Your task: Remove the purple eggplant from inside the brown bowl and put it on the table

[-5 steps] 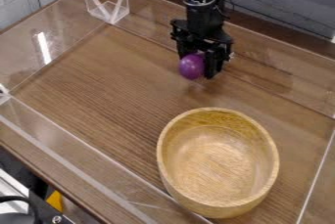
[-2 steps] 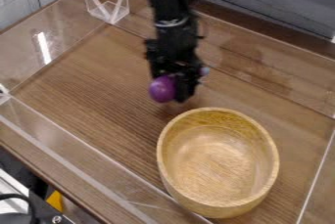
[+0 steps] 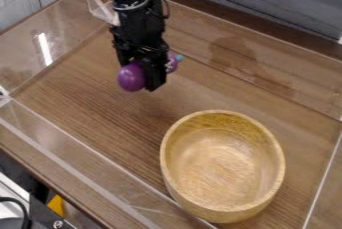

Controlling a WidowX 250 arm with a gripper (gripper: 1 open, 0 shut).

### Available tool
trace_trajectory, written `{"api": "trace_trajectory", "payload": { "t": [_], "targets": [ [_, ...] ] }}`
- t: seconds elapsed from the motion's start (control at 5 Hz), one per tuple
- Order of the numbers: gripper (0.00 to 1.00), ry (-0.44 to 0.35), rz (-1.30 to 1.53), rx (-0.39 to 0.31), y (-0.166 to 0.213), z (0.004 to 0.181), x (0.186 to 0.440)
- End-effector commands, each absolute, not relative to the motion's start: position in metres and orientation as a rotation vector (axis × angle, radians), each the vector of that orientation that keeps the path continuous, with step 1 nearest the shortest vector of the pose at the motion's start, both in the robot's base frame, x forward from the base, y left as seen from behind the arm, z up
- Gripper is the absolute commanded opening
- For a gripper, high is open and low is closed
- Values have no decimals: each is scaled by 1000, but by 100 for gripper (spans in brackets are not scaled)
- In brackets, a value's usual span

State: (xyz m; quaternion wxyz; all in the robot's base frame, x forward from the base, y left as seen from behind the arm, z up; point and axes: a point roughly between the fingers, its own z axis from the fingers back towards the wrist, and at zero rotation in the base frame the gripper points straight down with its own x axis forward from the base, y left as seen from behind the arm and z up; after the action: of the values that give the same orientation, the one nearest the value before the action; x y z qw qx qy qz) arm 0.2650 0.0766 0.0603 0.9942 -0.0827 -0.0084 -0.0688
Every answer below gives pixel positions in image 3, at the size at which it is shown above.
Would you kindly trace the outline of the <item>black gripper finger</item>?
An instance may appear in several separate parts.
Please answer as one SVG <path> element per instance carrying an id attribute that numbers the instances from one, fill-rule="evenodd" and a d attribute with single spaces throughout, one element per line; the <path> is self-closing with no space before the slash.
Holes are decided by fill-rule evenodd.
<path id="1" fill-rule="evenodd" d="M 166 54 L 158 56 L 148 56 L 142 60 L 146 79 L 146 89 L 150 92 L 155 91 L 166 83 L 166 63 Z"/>
<path id="2" fill-rule="evenodd" d="M 119 60 L 119 63 L 120 63 L 122 67 L 124 67 L 126 65 L 128 65 L 134 61 L 140 61 L 142 60 L 143 55 L 139 52 L 136 47 L 131 47 L 131 46 L 118 44 L 115 46 L 115 49 L 116 49 L 118 60 Z"/>

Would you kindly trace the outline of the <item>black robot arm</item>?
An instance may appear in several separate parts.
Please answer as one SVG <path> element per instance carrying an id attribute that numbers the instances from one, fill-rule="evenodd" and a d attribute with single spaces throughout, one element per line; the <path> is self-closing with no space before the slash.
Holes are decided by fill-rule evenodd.
<path id="1" fill-rule="evenodd" d="M 166 0 L 114 0 L 119 25 L 112 25 L 114 47 L 120 66 L 142 68 L 144 88 L 156 90 L 167 81 L 170 46 L 163 40 L 170 10 Z"/>

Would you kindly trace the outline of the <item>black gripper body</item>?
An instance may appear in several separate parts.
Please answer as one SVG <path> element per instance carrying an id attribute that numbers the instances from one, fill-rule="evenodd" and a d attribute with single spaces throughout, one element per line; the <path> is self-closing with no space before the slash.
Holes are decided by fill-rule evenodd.
<path id="1" fill-rule="evenodd" d="M 118 44 L 136 47 L 143 55 L 142 59 L 166 53 L 170 46 L 163 40 L 163 32 L 168 14 L 163 12 L 162 2 L 148 1 L 134 9 L 116 8 L 115 12 L 120 25 L 111 27 L 114 47 Z"/>

